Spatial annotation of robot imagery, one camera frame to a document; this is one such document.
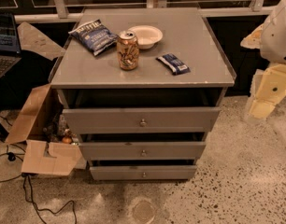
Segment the soda can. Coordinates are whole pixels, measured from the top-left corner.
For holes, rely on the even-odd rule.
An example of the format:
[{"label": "soda can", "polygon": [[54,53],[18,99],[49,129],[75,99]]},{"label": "soda can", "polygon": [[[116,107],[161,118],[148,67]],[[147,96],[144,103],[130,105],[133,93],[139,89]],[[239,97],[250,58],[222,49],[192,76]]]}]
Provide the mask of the soda can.
[{"label": "soda can", "polygon": [[117,54],[120,68],[133,70],[138,66],[139,46],[133,31],[120,32],[117,40]]}]

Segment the blue wrapper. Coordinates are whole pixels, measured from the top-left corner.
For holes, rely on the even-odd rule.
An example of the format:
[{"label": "blue wrapper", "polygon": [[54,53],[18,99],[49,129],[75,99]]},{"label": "blue wrapper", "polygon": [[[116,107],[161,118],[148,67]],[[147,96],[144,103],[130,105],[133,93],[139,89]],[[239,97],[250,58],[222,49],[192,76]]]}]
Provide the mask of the blue wrapper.
[{"label": "blue wrapper", "polygon": [[116,43],[118,37],[111,33],[100,20],[86,22],[69,34],[91,51],[94,56]]},{"label": "blue wrapper", "polygon": [[185,63],[183,63],[179,58],[171,53],[157,57],[156,60],[165,64],[166,67],[172,71],[173,75],[180,75],[191,72],[190,68]]}]

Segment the black cable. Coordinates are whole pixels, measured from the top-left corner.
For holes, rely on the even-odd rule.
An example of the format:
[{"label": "black cable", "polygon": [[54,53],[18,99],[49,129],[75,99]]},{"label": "black cable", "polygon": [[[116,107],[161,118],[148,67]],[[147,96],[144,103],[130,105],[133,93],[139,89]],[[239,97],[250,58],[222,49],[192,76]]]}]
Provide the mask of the black cable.
[{"label": "black cable", "polygon": [[[18,158],[20,161],[23,161],[23,159],[20,157],[20,156],[18,156],[18,155],[23,155],[23,154],[17,154],[17,153],[13,153],[13,152],[8,152],[8,149],[9,149],[9,147],[7,146],[7,151],[6,151],[6,153],[2,153],[2,154],[0,154],[0,157],[2,157],[2,156],[5,156],[5,155],[8,155],[8,160],[9,161],[15,161],[16,160],[16,158]],[[10,179],[6,179],[6,180],[0,180],[0,183],[5,183],[5,182],[8,182],[8,181],[12,181],[12,180],[14,180],[14,179],[17,179],[17,178],[19,178],[19,177],[21,177],[21,175],[17,175],[17,176],[15,176],[15,177],[12,177],[12,178],[10,178]]]},{"label": "black cable", "polygon": [[[25,150],[22,148],[22,147],[19,147],[17,145],[12,145],[12,146],[15,146],[15,147],[18,147],[20,148],[23,152],[25,152]],[[9,146],[7,146],[7,151],[6,153],[2,153],[0,154],[0,157],[2,156],[5,156],[5,155],[8,155],[8,160],[9,161],[15,161],[16,159],[19,159],[20,161],[23,161],[23,159],[18,156],[18,155],[24,155],[24,153],[20,154],[20,153],[13,153],[13,152],[9,152]],[[25,175],[25,174],[22,174],[22,175],[18,175],[18,176],[15,176],[15,177],[12,177],[10,179],[6,179],[6,180],[0,180],[0,183],[4,183],[4,182],[8,182],[8,181],[11,181],[11,180],[14,180],[16,178],[19,178],[21,176],[24,176],[24,181],[23,181],[23,189],[24,189],[24,193],[25,193],[25,201],[27,201],[28,203],[31,203],[33,205],[33,207],[35,208],[36,210],[36,213],[37,215],[39,216],[40,220],[44,223],[44,224],[47,224],[47,222],[44,221],[44,219],[41,217],[40,213],[39,212],[42,212],[42,211],[48,211],[54,215],[58,215],[60,212],[62,212],[62,210],[64,210],[70,203],[72,203],[72,211],[73,211],[73,214],[74,214],[74,217],[75,217],[75,224],[77,224],[77,215],[76,215],[76,210],[75,210],[75,202],[73,200],[70,200],[68,201],[62,208],[60,208],[58,211],[56,212],[53,212],[51,211],[50,209],[48,208],[38,208],[37,204],[34,202],[34,195],[33,195],[33,187],[32,187],[32,183],[31,183],[31,178],[30,178],[30,175]],[[28,200],[27,199],[27,189],[26,189],[26,180],[28,180],[28,184],[30,186],[30,198],[31,200]]]},{"label": "black cable", "polygon": [[[27,198],[27,189],[26,189],[26,181],[28,181],[28,184],[30,186],[30,200]],[[63,207],[61,207],[58,211],[53,212],[51,211],[49,208],[38,208],[38,205],[35,203],[34,201],[34,195],[33,195],[33,187],[32,187],[32,183],[31,183],[31,177],[29,175],[27,175],[24,178],[24,182],[23,182],[23,189],[24,189],[24,194],[25,194],[25,201],[27,201],[28,203],[31,203],[33,205],[33,207],[36,210],[37,215],[39,216],[40,220],[44,223],[47,224],[47,222],[44,221],[44,219],[41,217],[39,212],[42,211],[47,211],[52,213],[53,215],[58,215],[60,212],[62,212],[63,209],[65,209],[70,203],[72,203],[72,211],[75,217],[75,224],[77,224],[77,215],[76,215],[76,210],[75,210],[75,202],[73,200],[68,201]]]}]

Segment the terrazzo floor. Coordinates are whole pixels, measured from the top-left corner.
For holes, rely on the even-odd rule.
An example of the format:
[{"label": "terrazzo floor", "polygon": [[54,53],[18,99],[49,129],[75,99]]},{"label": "terrazzo floor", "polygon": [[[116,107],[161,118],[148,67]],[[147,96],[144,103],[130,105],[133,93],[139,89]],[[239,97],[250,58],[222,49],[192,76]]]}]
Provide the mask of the terrazzo floor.
[{"label": "terrazzo floor", "polygon": [[[72,200],[80,224],[286,224],[286,97],[256,123],[243,119],[246,102],[247,96],[223,100],[188,181],[96,182],[88,171],[74,170],[65,177],[32,176],[34,200],[53,211]],[[0,154],[6,150],[0,142]],[[21,153],[13,146],[9,151]],[[20,175],[20,169],[20,160],[0,157],[0,180]],[[44,223],[25,201],[23,182],[19,177],[0,183],[0,223]],[[75,223],[72,203],[57,216],[40,215],[46,223]]]}]

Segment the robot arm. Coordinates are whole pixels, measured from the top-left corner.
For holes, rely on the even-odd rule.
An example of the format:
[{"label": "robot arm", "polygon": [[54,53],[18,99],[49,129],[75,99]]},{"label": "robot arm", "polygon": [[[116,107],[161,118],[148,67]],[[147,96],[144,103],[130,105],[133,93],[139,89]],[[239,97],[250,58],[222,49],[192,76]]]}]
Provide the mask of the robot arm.
[{"label": "robot arm", "polygon": [[241,46],[260,49],[261,56],[270,61],[261,75],[257,72],[253,77],[251,101],[247,102],[249,116],[265,119],[286,96],[286,0],[279,2],[265,22],[242,40]]},{"label": "robot arm", "polygon": [[261,56],[271,63],[286,64],[286,0],[281,0],[263,24]]}]

